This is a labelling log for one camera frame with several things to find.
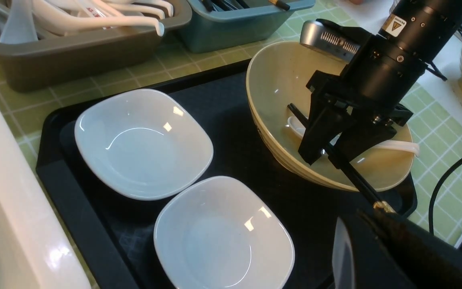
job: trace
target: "serving tray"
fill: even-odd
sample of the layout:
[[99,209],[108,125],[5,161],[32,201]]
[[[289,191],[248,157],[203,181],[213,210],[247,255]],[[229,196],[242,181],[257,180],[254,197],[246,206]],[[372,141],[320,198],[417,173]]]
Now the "serving tray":
[[[149,86],[169,94],[209,135],[214,156],[200,177],[245,183],[275,213],[295,247],[286,289],[332,287],[336,219],[369,210],[357,192],[316,185],[284,169],[262,142],[245,91],[249,60]],[[158,261],[154,222],[172,199],[136,201],[114,192],[84,163],[74,138],[77,117],[103,99],[60,108],[44,122],[36,171],[102,289],[174,288]],[[411,175],[380,193],[403,216],[416,208]]]

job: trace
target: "plastic bin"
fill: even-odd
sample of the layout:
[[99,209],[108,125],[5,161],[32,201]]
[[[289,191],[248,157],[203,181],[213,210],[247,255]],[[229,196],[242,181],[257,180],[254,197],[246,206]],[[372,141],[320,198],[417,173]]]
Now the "plastic bin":
[[[174,16],[161,20],[165,33],[186,25],[186,0],[169,0]],[[0,64],[8,86],[19,92],[88,77],[147,60],[162,38],[154,27],[118,27],[23,44],[0,43]]]
[[315,0],[285,1],[289,11],[268,0],[245,0],[249,9],[207,12],[200,0],[187,0],[194,10],[191,22],[178,31],[187,48],[204,53],[267,39],[295,11],[308,9]]

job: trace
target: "white square bowl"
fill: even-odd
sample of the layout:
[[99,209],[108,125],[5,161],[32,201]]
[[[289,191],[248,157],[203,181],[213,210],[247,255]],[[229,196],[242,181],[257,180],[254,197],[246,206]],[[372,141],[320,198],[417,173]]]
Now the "white square bowl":
[[273,212],[224,176],[192,185],[165,206],[154,248],[182,289],[280,289],[295,261],[290,235]]
[[133,90],[85,110],[76,121],[75,139],[101,181],[139,200],[163,199],[184,190],[213,158],[203,128],[157,90]]

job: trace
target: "teal bin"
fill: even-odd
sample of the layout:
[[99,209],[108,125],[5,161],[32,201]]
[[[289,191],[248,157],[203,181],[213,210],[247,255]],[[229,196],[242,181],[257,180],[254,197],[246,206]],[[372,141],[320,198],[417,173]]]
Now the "teal bin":
[[315,0],[285,1],[288,11],[268,0],[244,0],[249,9],[207,12],[200,0],[187,0],[194,13],[190,23],[178,31],[193,53],[205,53],[267,39],[298,10],[315,5]]

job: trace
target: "warning label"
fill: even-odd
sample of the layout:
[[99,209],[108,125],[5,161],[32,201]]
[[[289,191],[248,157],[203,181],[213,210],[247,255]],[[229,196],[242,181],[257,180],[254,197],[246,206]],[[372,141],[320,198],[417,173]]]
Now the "warning label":
[[407,22],[399,16],[391,14],[383,24],[383,30],[397,37],[403,30]]

